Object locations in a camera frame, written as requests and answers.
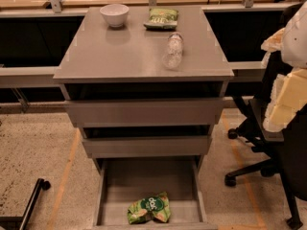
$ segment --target gray countertop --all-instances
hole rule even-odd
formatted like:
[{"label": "gray countertop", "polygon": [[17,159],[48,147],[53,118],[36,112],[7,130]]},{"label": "gray countertop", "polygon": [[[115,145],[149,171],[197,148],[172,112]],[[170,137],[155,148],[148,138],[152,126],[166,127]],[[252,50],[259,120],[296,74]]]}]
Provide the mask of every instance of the gray countertop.
[{"label": "gray countertop", "polygon": [[176,71],[162,63],[172,32],[148,31],[149,7],[130,7],[123,28],[110,28],[100,8],[90,8],[76,33],[55,82],[226,81],[233,73],[201,7],[172,6],[179,11],[177,31],[184,39]]}]

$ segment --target white bowl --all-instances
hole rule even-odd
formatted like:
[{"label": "white bowl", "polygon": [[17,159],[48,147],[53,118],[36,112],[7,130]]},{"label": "white bowl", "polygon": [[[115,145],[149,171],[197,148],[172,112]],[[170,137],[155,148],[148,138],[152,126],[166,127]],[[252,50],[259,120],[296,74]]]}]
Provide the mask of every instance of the white bowl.
[{"label": "white bowl", "polygon": [[121,27],[127,20],[129,8],[123,4],[109,4],[100,9],[106,23],[110,27]]}]

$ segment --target drawer front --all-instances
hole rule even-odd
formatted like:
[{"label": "drawer front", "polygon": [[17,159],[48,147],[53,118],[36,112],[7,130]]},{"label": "drawer front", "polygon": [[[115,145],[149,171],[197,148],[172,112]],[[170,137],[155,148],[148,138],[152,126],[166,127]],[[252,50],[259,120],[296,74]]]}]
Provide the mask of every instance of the drawer front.
[{"label": "drawer front", "polygon": [[150,221],[146,229],[217,229],[207,223],[191,157],[104,160],[93,229],[144,229],[144,224],[128,224],[127,209],[134,201],[161,192],[170,201],[169,222]]},{"label": "drawer front", "polygon": [[75,127],[140,127],[217,124],[223,101],[217,99],[66,102]]},{"label": "drawer front", "polygon": [[210,143],[208,136],[83,139],[90,158],[203,155]]}]

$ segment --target cabinet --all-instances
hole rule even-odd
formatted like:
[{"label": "cabinet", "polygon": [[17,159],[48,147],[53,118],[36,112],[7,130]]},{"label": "cabinet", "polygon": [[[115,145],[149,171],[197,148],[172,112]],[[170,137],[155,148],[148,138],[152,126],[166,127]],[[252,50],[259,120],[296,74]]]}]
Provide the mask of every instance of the cabinet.
[{"label": "cabinet", "polygon": [[[177,71],[161,61],[171,32],[143,26],[148,7],[131,7],[117,30],[90,8],[54,75],[101,175],[93,229],[217,229],[206,220],[198,170],[232,72],[201,8],[175,9],[184,37]],[[128,225],[129,205],[161,191],[170,222]]]}]

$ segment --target chair armrest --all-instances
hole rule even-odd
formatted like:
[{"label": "chair armrest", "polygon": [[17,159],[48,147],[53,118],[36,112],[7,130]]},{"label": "chair armrest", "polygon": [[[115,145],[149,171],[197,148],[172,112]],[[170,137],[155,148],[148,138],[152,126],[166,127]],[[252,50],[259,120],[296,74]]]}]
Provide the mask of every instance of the chair armrest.
[{"label": "chair armrest", "polygon": [[265,142],[267,143],[284,142],[284,136],[282,131],[268,132],[262,126],[263,117],[264,117],[263,113],[266,111],[268,104],[259,99],[251,99],[248,102],[250,104],[251,111],[255,117],[257,125],[259,126],[262,132]]}]

